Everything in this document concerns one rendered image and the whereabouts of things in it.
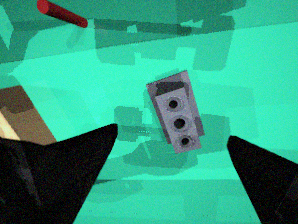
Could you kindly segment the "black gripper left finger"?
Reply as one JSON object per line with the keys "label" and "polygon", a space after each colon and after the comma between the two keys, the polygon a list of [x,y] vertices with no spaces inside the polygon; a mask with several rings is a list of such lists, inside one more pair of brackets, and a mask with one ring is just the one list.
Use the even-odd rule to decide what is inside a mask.
{"label": "black gripper left finger", "polygon": [[40,224],[74,224],[117,135],[112,123],[45,146],[0,137],[0,175],[25,181]]}

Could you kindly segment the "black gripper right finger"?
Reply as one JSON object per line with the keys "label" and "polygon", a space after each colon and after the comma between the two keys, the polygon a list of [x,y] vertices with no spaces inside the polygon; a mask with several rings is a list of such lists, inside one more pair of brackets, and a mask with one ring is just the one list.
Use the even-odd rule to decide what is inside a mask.
{"label": "black gripper right finger", "polygon": [[237,136],[226,147],[261,224],[298,224],[298,164]]}

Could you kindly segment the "red cylinder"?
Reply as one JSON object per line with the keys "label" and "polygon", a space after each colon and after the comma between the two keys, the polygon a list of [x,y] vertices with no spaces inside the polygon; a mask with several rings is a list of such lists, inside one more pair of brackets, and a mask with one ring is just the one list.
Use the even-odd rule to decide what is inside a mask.
{"label": "red cylinder", "polygon": [[42,12],[48,16],[65,21],[66,23],[72,23],[83,28],[88,26],[86,18],[80,17],[59,5],[51,3],[48,0],[37,0],[37,8],[40,13]]}

